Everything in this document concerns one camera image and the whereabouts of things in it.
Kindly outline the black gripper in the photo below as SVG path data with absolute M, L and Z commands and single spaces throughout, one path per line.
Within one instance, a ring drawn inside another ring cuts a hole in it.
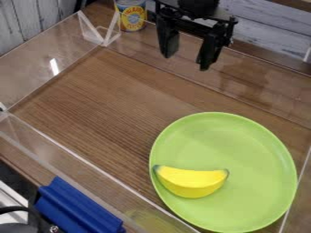
M 206 35 L 196 56 L 196 63 L 202 71 L 207 71 L 216 62 L 223 44 L 231 45 L 238 24 L 238 19 L 219 9 L 219 3 L 220 0 L 155 0 L 160 53 L 163 57 L 171 58 L 178 52 L 179 31 L 188 32 L 195 36 Z M 220 27 L 222 36 L 210 33 L 216 27 Z

